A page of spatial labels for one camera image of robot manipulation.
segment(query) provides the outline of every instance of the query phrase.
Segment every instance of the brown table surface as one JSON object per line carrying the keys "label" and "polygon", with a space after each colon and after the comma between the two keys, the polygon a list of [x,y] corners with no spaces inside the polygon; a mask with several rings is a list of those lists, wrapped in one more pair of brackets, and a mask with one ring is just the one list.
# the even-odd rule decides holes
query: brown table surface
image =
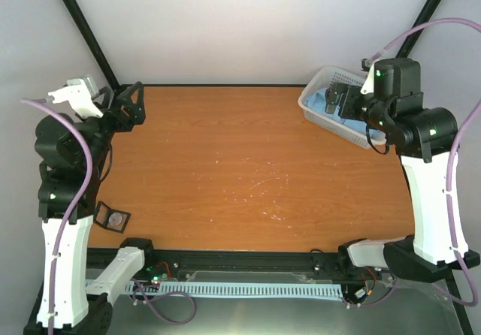
{"label": "brown table surface", "polygon": [[114,136],[98,194],[132,216],[123,234],[94,226],[89,246],[146,237],[158,249],[336,250],[412,233],[396,155],[308,122],[301,90],[146,87],[147,119]]}

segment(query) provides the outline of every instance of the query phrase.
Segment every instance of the gray floor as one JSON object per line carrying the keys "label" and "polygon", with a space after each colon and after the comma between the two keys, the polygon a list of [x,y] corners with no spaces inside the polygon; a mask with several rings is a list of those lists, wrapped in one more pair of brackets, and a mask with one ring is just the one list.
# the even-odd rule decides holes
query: gray floor
{"label": "gray floor", "polygon": [[[377,286],[380,296],[386,289]],[[196,299],[196,317],[186,325],[158,320],[146,306],[121,296],[113,309],[110,334],[462,334],[449,301],[430,285],[401,287],[389,300],[367,309],[346,309],[321,300]],[[182,298],[161,300],[156,308],[173,319],[189,314]]]}

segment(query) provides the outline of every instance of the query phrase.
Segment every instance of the white wall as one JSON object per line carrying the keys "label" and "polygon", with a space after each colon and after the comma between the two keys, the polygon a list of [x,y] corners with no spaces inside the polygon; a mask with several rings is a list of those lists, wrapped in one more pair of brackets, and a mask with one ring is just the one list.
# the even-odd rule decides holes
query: white wall
{"label": "white wall", "polygon": [[105,81],[61,0],[0,0],[0,333],[21,333],[43,279],[34,151],[41,113],[20,104],[70,77]]}
{"label": "white wall", "polygon": [[425,0],[78,0],[121,83],[307,83],[359,67]]}
{"label": "white wall", "polygon": [[[434,18],[465,17],[481,23],[480,0],[443,0]],[[427,29],[419,39],[412,57],[422,65],[422,89],[429,107],[450,109],[460,126],[474,105],[481,99],[481,36],[479,32],[460,25],[440,25]],[[458,166],[458,196],[461,222],[470,248],[481,252],[481,116],[461,142]],[[473,269],[481,291],[481,268]],[[470,291],[462,274],[456,276],[463,297]],[[481,333],[479,305],[467,308],[474,333]]]}

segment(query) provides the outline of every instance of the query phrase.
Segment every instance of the black metal frame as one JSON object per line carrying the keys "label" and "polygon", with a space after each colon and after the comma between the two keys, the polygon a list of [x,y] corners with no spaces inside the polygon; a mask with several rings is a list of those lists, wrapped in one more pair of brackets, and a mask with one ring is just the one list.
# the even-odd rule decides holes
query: black metal frame
{"label": "black metal frame", "polygon": [[[429,20],[441,0],[427,0],[419,13],[414,25],[417,26]],[[83,15],[77,0],[63,0],[73,21],[77,25],[92,55],[97,61],[109,86],[115,94],[118,94],[125,85],[120,85],[107,58],[102,52],[85,16]],[[421,31],[409,36],[401,46],[398,57],[407,57],[421,35]],[[295,85],[266,85],[266,84],[152,84],[146,86],[289,86],[301,87],[304,84]],[[88,249],[87,267],[103,269],[108,266],[117,253],[117,249]],[[172,276],[178,279],[185,279],[188,274],[195,271],[236,271],[236,272],[274,272],[274,273],[299,273],[305,274],[313,279],[330,280],[344,286],[363,285],[361,276],[362,270],[350,277],[342,276],[337,264],[337,253],[306,253],[306,252],[236,252],[236,251],[183,251],[183,250],[156,250],[155,258],[162,259],[169,263]],[[149,279],[150,274],[140,273],[139,279]],[[454,277],[447,281],[451,294],[459,296],[458,287]],[[461,328],[465,335],[473,334],[469,319],[463,306],[454,304]]]}

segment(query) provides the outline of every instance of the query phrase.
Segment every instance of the black pole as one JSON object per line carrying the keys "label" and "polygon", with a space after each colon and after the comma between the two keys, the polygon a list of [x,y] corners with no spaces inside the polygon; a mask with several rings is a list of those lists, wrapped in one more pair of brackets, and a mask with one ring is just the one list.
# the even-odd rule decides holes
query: black pole
{"label": "black pole", "polygon": [[90,26],[82,14],[82,10],[80,9],[76,0],[63,0],[63,3],[68,9],[72,19],[75,21],[80,33],[83,36],[83,39],[87,43],[87,46],[90,48],[95,60],[98,63],[102,73],[104,74],[105,78],[109,86],[112,88],[114,92],[117,92],[120,88],[119,81],[113,74],[112,68],[108,64],[107,59],[105,58],[100,45],[98,44]]}
{"label": "black pole", "polygon": [[[424,7],[421,9],[421,12],[419,12],[418,18],[416,18],[416,21],[414,22],[413,27],[416,27],[421,23],[428,22],[431,19],[431,16],[433,15],[433,13],[436,11],[436,8],[440,4],[440,2],[441,0],[427,0],[426,3],[424,3]],[[423,30],[408,36],[404,40],[404,43],[399,49],[399,52],[396,55],[396,57],[404,57],[404,58],[408,57],[414,45],[418,41],[422,31]]]}

